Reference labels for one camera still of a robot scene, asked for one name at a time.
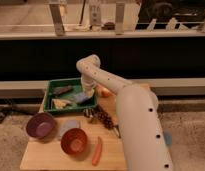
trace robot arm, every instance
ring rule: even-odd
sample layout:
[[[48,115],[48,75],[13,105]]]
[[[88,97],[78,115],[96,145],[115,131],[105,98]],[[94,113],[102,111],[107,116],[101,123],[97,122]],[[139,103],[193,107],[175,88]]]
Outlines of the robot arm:
[[[128,171],[173,171],[155,94],[99,67],[100,59],[96,55],[77,62],[85,91],[98,82],[117,95],[117,116]]]

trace green tray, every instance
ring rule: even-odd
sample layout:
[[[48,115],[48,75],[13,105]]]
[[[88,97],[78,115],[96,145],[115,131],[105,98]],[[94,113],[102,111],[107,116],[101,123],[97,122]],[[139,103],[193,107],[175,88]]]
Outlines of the green tray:
[[[63,109],[56,109],[52,104],[52,93],[56,87],[64,87],[67,85],[73,86],[73,91],[62,94],[58,97],[58,99],[69,99],[73,94],[82,92],[82,85],[80,78],[72,78],[72,79],[59,79],[59,80],[51,80],[48,83],[48,87],[46,90],[46,96],[44,100],[43,110],[44,112],[48,112],[51,114],[61,114],[61,113],[69,113],[69,112],[81,112],[86,108],[95,108],[97,106],[97,98],[94,95],[91,99],[84,102],[83,104],[73,104],[72,106],[68,106]]]

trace bowl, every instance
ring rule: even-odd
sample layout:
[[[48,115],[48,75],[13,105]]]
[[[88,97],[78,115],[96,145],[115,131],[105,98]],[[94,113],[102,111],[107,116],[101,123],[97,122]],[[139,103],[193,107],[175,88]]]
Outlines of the bowl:
[[[87,135],[80,128],[68,130],[61,139],[61,148],[68,155],[81,154],[87,147]]]
[[[49,113],[37,113],[27,123],[26,132],[30,137],[44,138],[54,128],[56,122]]]

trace black wall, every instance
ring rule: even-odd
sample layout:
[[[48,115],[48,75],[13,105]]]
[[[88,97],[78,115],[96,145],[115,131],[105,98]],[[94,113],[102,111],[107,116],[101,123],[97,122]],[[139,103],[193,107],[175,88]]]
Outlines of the black wall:
[[[127,78],[205,77],[205,37],[0,41],[0,80],[80,76],[76,61],[97,54]]]

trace wooden cutting board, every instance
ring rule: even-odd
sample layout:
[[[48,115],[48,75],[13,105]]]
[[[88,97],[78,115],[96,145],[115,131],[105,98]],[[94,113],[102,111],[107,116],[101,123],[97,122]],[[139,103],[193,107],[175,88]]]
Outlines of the wooden cutting board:
[[[112,116],[114,122],[117,122],[115,96],[99,98],[98,103]],[[113,130],[105,129],[100,122],[88,123],[81,113],[65,114],[55,116],[55,118],[57,126],[49,136],[41,141],[29,139],[21,162],[21,170],[126,170],[122,142]],[[89,140],[87,150],[79,157],[70,157],[65,154],[57,139],[61,125],[72,119],[80,121],[81,128],[87,133]],[[99,164],[92,166],[91,160],[98,136],[103,140],[103,151]]]

